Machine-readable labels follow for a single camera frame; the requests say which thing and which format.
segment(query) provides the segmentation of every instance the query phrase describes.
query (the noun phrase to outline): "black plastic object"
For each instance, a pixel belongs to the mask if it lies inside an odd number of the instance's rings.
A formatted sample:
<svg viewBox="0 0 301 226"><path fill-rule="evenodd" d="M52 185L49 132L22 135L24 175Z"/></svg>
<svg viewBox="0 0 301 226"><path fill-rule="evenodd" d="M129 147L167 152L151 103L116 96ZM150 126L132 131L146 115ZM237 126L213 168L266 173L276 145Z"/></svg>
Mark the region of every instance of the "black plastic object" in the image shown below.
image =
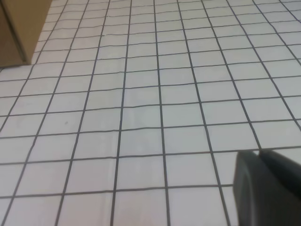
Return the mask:
<svg viewBox="0 0 301 226"><path fill-rule="evenodd" d="M301 226L301 167L275 152L239 152L233 192L240 226Z"/></svg>

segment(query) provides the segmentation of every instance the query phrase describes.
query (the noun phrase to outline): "white square tile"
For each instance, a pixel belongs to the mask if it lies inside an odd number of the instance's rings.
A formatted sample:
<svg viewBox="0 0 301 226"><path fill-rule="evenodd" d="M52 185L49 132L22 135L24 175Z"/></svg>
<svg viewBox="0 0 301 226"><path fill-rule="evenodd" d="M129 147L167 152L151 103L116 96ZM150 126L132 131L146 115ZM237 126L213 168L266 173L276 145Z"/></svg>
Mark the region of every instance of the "white square tile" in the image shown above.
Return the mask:
<svg viewBox="0 0 301 226"><path fill-rule="evenodd" d="M213 151L258 148L249 124L208 126Z"/></svg>
<svg viewBox="0 0 301 226"><path fill-rule="evenodd" d="M199 104L167 105L162 107L162 111L165 127L203 124Z"/></svg>
<svg viewBox="0 0 301 226"><path fill-rule="evenodd" d="M72 49L76 48L96 48L98 47L99 37L76 38L73 41Z"/></svg>
<svg viewBox="0 0 301 226"><path fill-rule="evenodd" d="M162 156L119 160L117 189L161 186L164 186Z"/></svg>
<svg viewBox="0 0 301 226"><path fill-rule="evenodd" d="M158 42L162 41L174 41L174 40L185 40L183 31L169 31L169 32L158 32Z"/></svg>
<svg viewBox="0 0 301 226"><path fill-rule="evenodd" d="M44 113L50 98L51 95L19 97L11 114Z"/></svg>
<svg viewBox="0 0 301 226"><path fill-rule="evenodd" d="M166 12L166 13L158 13L156 14L156 21L168 21L168 20L180 20L179 12Z"/></svg>
<svg viewBox="0 0 301 226"><path fill-rule="evenodd" d="M124 107L159 104L158 87L126 89Z"/></svg>
<svg viewBox="0 0 301 226"><path fill-rule="evenodd" d="M31 65L3 68L0 72L0 81L26 79L30 73L31 68Z"/></svg>
<svg viewBox="0 0 301 226"><path fill-rule="evenodd" d="M157 69L157 59L155 56L130 58L127 60L127 71L143 71Z"/></svg>
<svg viewBox="0 0 301 226"><path fill-rule="evenodd" d="M191 53L191 60L194 67L225 64L220 51Z"/></svg>
<svg viewBox="0 0 301 226"><path fill-rule="evenodd" d="M266 16L266 18L268 19L269 22L294 20L294 17L290 14L290 12L266 13L265 16Z"/></svg>
<svg viewBox="0 0 301 226"><path fill-rule="evenodd" d="M97 48L74 49L71 50L68 56L68 62L95 60Z"/></svg>
<svg viewBox="0 0 301 226"><path fill-rule="evenodd" d="M204 127L164 129L166 153L189 153L209 151Z"/></svg>
<svg viewBox="0 0 301 226"><path fill-rule="evenodd" d="M87 109L121 107L122 90L96 91L89 93Z"/></svg>
<svg viewBox="0 0 301 226"><path fill-rule="evenodd" d="M294 59L285 46L256 48L262 61Z"/></svg>
<svg viewBox="0 0 301 226"><path fill-rule="evenodd" d="M130 34L143 33L143 32L155 32L155 24L131 24Z"/></svg>
<svg viewBox="0 0 301 226"><path fill-rule="evenodd" d="M292 119L282 99L245 100L251 121Z"/></svg>
<svg viewBox="0 0 301 226"><path fill-rule="evenodd" d="M27 164L17 195L63 192L69 162Z"/></svg>
<svg viewBox="0 0 301 226"><path fill-rule="evenodd" d="M206 10L209 17L216 17L216 16L232 16L233 13L230 7L226 8L209 8Z"/></svg>
<svg viewBox="0 0 301 226"><path fill-rule="evenodd" d="M203 103L203 109L207 124L247 121L239 101Z"/></svg>
<svg viewBox="0 0 301 226"><path fill-rule="evenodd" d="M128 43L138 44L138 43L154 43L156 42L155 33L141 33L141 34L130 34Z"/></svg>
<svg viewBox="0 0 301 226"><path fill-rule="evenodd" d="M64 197L59 226L108 226L111 217L112 194L81 194Z"/></svg>
<svg viewBox="0 0 301 226"><path fill-rule="evenodd" d="M115 201L114 225L148 224L167 225L165 191L118 192Z"/></svg>
<svg viewBox="0 0 301 226"><path fill-rule="evenodd" d="M9 116L0 137L35 135L42 118L42 114Z"/></svg>
<svg viewBox="0 0 301 226"><path fill-rule="evenodd" d="M255 47L284 45L276 34L250 35L249 38Z"/></svg>
<svg viewBox="0 0 301 226"><path fill-rule="evenodd" d="M18 96L25 81L0 82L0 97Z"/></svg>
<svg viewBox="0 0 301 226"><path fill-rule="evenodd" d="M214 33L211 28L199 28L185 30L186 37L190 39L214 38Z"/></svg>
<svg viewBox="0 0 301 226"><path fill-rule="evenodd" d="M248 14L237 16L241 24L264 23L266 19L261 14Z"/></svg>
<svg viewBox="0 0 301 226"><path fill-rule="evenodd" d="M198 84L201 101L238 99L231 81Z"/></svg>
<svg viewBox="0 0 301 226"><path fill-rule="evenodd" d="M74 161L67 192L113 190L115 159Z"/></svg>
<svg viewBox="0 0 301 226"><path fill-rule="evenodd" d="M53 93L58 78L28 80L21 95Z"/></svg>
<svg viewBox="0 0 301 226"><path fill-rule="evenodd" d="M142 86L157 86L158 85L158 72L132 72L127 73L126 88L142 87Z"/></svg>
<svg viewBox="0 0 301 226"><path fill-rule="evenodd" d="M177 85L193 83L193 76L190 68L160 70L161 85Z"/></svg>
<svg viewBox="0 0 301 226"><path fill-rule="evenodd" d="M218 38L222 49L250 48L252 47L246 36Z"/></svg>
<svg viewBox="0 0 301 226"><path fill-rule="evenodd" d="M40 64L33 67L30 78L58 77L63 68L63 63Z"/></svg>
<svg viewBox="0 0 301 226"><path fill-rule="evenodd" d="M53 39L48 40L43 50L69 50L72 39Z"/></svg>
<svg viewBox="0 0 301 226"><path fill-rule="evenodd" d="M10 203L10 199L1 199L0 200L0 221L1 222L3 221L3 218L6 214L9 203Z"/></svg>
<svg viewBox="0 0 301 226"><path fill-rule="evenodd" d="M33 139L33 137L0 139L0 162L24 162Z"/></svg>
<svg viewBox="0 0 301 226"><path fill-rule="evenodd" d="M237 152L215 153L214 158L220 182L231 185L234 181Z"/></svg>
<svg viewBox="0 0 301 226"><path fill-rule="evenodd" d="M272 77L285 77L301 75L301 66L296 60L265 62Z"/></svg>
<svg viewBox="0 0 301 226"><path fill-rule="evenodd" d="M193 9L189 11L182 11L181 12L182 19L194 19L194 18L206 18L206 13L203 9Z"/></svg>
<svg viewBox="0 0 301 226"><path fill-rule="evenodd" d="M159 66L160 66L160 69L190 67L188 54L159 56Z"/></svg>
<svg viewBox="0 0 301 226"><path fill-rule="evenodd" d="M91 90L123 88L123 78L124 73L94 75Z"/></svg>
<svg viewBox="0 0 301 226"><path fill-rule="evenodd" d="M97 59L113 59L126 57L126 46L106 46L101 47Z"/></svg>
<svg viewBox="0 0 301 226"><path fill-rule="evenodd" d="M183 20L183 24L185 29L210 27L210 23L207 18Z"/></svg>
<svg viewBox="0 0 301 226"><path fill-rule="evenodd" d="M116 156L118 135L118 132L80 134L74 158Z"/></svg>
<svg viewBox="0 0 301 226"><path fill-rule="evenodd" d="M158 106L123 109L122 129L160 127L160 108Z"/></svg>
<svg viewBox="0 0 301 226"><path fill-rule="evenodd" d="M285 98L287 105L292 111L295 118L301 118L301 97Z"/></svg>
<svg viewBox="0 0 301 226"><path fill-rule="evenodd" d="M219 50L215 39L188 40L190 52Z"/></svg>
<svg viewBox="0 0 301 226"><path fill-rule="evenodd" d="M158 54L187 53L185 41L169 41L158 43Z"/></svg>
<svg viewBox="0 0 301 226"><path fill-rule="evenodd" d="M95 67L95 74L123 72L125 59L98 60Z"/></svg>
<svg viewBox="0 0 301 226"><path fill-rule="evenodd" d="M226 225L218 188L171 189L169 202L173 226Z"/></svg>
<svg viewBox="0 0 301 226"><path fill-rule="evenodd" d="M169 186L217 183L210 154L167 156L166 168Z"/></svg>
<svg viewBox="0 0 301 226"><path fill-rule="evenodd" d="M239 24L234 16L212 17L210 20L213 27Z"/></svg>
<svg viewBox="0 0 301 226"><path fill-rule="evenodd" d="M13 195L17 182L19 180L23 165L3 165L0 166L0 178L2 181L0 187L1 196Z"/></svg>
<svg viewBox="0 0 301 226"><path fill-rule="evenodd" d="M281 38L287 45L301 44L301 32L280 34Z"/></svg>
<svg viewBox="0 0 301 226"><path fill-rule="evenodd" d="M301 94L301 89L299 86L301 77L274 79L274 81L283 96L293 96Z"/></svg>
<svg viewBox="0 0 301 226"><path fill-rule="evenodd" d="M217 37L231 36L231 35L245 35L244 30L239 25L215 27L214 31Z"/></svg>
<svg viewBox="0 0 301 226"><path fill-rule="evenodd" d="M161 87L163 104L198 102L195 85Z"/></svg>
<svg viewBox="0 0 301 226"><path fill-rule="evenodd" d="M48 161L71 158L75 134L38 137L29 161Z"/></svg>
<svg viewBox="0 0 301 226"><path fill-rule="evenodd" d="M55 223L60 199L60 196L15 198L5 225L52 226Z"/></svg>
<svg viewBox="0 0 301 226"><path fill-rule="evenodd" d="M121 133L120 156L161 154L161 130L142 129Z"/></svg>
<svg viewBox="0 0 301 226"><path fill-rule="evenodd" d="M66 60L68 50L57 50L42 52L38 63L64 62Z"/></svg>
<svg viewBox="0 0 301 226"><path fill-rule="evenodd" d="M269 77L261 63L229 65L229 69L235 80Z"/></svg>
<svg viewBox="0 0 301 226"><path fill-rule="evenodd" d="M275 33L275 30L268 23L264 24L245 24L243 25L247 34L271 34Z"/></svg>
<svg viewBox="0 0 301 226"><path fill-rule="evenodd" d="M253 49L234 49L223 51L228 64L259 62Z"/></svg>
<svg viewBox="0 0 301 226"><path fill-rule="evenodd" d="M55 94L49 112L83 110L87 93Z"/></svg>
<svg viewBox="0 0 301 226"><path fill-rule="evenodd" d="M208 66L193 68L197 82L231 80L226 66Z"/></svg>
<svg viewBox="0 0 301 226"><path fill-rule="evenodd" d="M62 77L56 88L56 93L87 91L91 76Z"/></svg>
<svg viewBox="0 0 301 226"><path fill-rule="evenodd" d="M92 74L94 61L68 62L65 64L62 76Z"/></svg>
<svg viewBox="0 0 301 226"><path fill-rule="evenodd" d="M235 204L235 199L233 194L233 188L223 187L222 192L226 202L230 223L231 225L238 225L238 216L237 216L237 209L236 209L236 204Z"/></svg>
<svg viewBox="0 0 301 226"><path fill-rule="evenodd" d="M235 83L242 99L279 96L270 79L236 81Z"/></svg>
<svg viewBox="0 0 301 226"><path fill-rule="evenodd" d="M40 134L77 132L81 115L82 112L47 114Z"/></svg>
<svg viewBox="0 0 301 226"><path fill-rule="evenodd" d="M128 46L128 57L154 56L156 44L137 44Z"/></svg>
<svg viewBox="0 0 301 226"><path fill-rule="evenodd" d="M294 121L253 123L262 148L301 145L301 132Z"/></svg>
<svg viewBox="0 0 301 226"><path fill-rule="evenodd" d="M119 129L120 109L103 109L85 112L81 131Z"/></svg>
<svg viewBox="0 0 301 226"><path fill-rule="evenodd" d="M180 20L176 21L166 21L166 22L157 22L157 31L173 31L182 29L182 24Z"/></svg>

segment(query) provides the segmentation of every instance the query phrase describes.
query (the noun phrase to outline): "floor tile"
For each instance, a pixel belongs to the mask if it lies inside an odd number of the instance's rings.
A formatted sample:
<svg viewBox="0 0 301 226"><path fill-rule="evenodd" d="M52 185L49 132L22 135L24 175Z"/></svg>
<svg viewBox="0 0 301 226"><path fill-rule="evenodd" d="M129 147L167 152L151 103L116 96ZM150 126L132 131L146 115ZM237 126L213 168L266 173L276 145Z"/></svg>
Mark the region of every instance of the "floor tile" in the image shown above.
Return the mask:
<svg viewBox="0 0 301 226"><path fill-rule="evenodd" d="M209 151L204 127L164 129L166 153L189 153Z"/></svg>
<svg viewBox="0 0 301 226"><path fill-rule="evenodd" d="M75 134L38 137L29 161L70 159L75 139Z"/></svg>
<svg viewBox="0 0 301 226"><path fill-rule="evenodd" d="M262 148L298 146L301 132L294 121L253 123Z"/></svg>
<svg viewBox="0 0 301 226"><path fill-rule="evenodd" d="M182 188L169 190L171 224L219 226L226 224L218 188Z"/></svg>
<svg viewBox="0 0 301 226"><path fill-rule="evenodd" d="M164 186L162 156L119 160L117 189Z"/></svg>
<svg viewBox="0 0 301 226"><path fill-rule="evenodd" d="M258 148L249 124L209 126L214 151Z"/></svg>
<svg viewBox="0 0 301 226"><path fill-rule="evenodd" d="M19 180L23 165L3 165L0 166L0 178L2 186L0 187L1 196L13 195L17 182Z"/></svg>
<svg viewBox="0 0 301 226"><path fill-rule="evenodd" d="M118 132L80 134L75 159L116 156Z"/></svg>
<svg viewBox="0 0 301 226"><path fill-rule="evenodd" d="M199 104L167 105L162 107L164 126L202 125Z"/></svg>
<svg viewBox="0 0 301 226"><path fill-rule="evenodd" d="M64 197L59 226L110 225L112 194L80 194Z"/></svg>
<svg viewBox="0 0 301 226"><path fill-rule="evenodd" d="M0 139L0 162L24 162L33 139L33 137Z"/></svg>
<svg viewBox="0 0 301 226"><path fill-rule="evenodd" d="M62 193L68 162L27 164L17 195Z"/></svg>
<svg viewBox="0 0 301 226"><path fill-rule="evenodd" d="M166 226L165 191L118 192L114 225Z"/></svg>
<svg viewBox="0 0 301 226"><path fill-rule="evenodd" d="M74 161L66 192L113 190L114 174L115 159Z"/></svg>
<svg viewBox="0 0 301 226"><path fill-rule="evenodd" d="M51 226L55 223L60 199L60 196L15 198L5 224Z"/></svg>
<svg viewBox="0 0 301 226"><path fill-rule="evenodd" d="M121 132L120 156L161 154L160 129L142 129Z"/></svg>
<svg viewBox="0 0 301 226"><path fill-rule="evenodd" d="M167 156L166 168L169 186L217 183L210 154Z"/></svg>

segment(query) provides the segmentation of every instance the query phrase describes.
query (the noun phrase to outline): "white tile floor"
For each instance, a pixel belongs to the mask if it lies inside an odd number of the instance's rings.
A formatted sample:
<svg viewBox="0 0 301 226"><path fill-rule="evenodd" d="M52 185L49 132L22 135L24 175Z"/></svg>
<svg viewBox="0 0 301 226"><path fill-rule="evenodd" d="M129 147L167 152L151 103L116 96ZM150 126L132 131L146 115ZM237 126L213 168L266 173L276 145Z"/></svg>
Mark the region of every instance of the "white tile floor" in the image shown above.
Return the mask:
<svg viewBox="0 0 301 226"><path fill-rule="evenodd" d="M301 162L301 1L54 0L0 71L1 226L237 226L237 151Z"/></svg>

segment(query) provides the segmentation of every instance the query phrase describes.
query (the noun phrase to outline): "black object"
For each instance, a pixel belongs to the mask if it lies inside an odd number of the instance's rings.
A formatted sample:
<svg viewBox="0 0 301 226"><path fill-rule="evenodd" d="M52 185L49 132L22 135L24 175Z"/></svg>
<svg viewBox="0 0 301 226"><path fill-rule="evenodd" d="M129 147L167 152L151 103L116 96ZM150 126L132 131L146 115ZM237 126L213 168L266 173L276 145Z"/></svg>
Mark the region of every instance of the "black object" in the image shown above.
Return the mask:
<svg viewBox="0 0 301 226"><path fill-rule="evenodd" d="M233 192L240 226L301 226L301 166L284 156L239 152Z"/></svg>

